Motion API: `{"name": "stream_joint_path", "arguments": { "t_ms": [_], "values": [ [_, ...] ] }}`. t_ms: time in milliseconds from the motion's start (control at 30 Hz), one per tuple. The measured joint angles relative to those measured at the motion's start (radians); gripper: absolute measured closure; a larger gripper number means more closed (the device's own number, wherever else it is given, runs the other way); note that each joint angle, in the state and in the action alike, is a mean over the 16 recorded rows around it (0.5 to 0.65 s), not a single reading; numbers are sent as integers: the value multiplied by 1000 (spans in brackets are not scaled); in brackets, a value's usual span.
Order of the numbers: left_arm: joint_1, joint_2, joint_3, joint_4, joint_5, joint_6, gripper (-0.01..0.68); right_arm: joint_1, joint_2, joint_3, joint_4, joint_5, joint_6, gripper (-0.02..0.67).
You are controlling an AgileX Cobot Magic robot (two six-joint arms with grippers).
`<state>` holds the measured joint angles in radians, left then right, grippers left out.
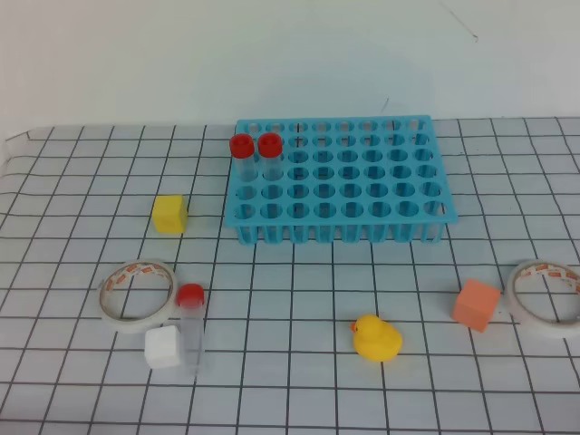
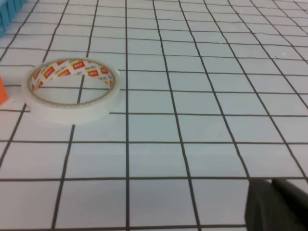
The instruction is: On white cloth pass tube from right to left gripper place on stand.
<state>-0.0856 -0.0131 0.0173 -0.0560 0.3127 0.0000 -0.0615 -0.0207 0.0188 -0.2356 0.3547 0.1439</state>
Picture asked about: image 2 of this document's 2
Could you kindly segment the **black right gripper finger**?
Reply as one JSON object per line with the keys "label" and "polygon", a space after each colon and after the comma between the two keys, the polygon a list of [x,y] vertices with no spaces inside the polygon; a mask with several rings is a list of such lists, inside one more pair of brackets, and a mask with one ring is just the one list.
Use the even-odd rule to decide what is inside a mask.
{"label": "black right gripper finger", "polygon": [[308,194],[286,180],[252,180],[244,219],[248,231],[306,231]]}

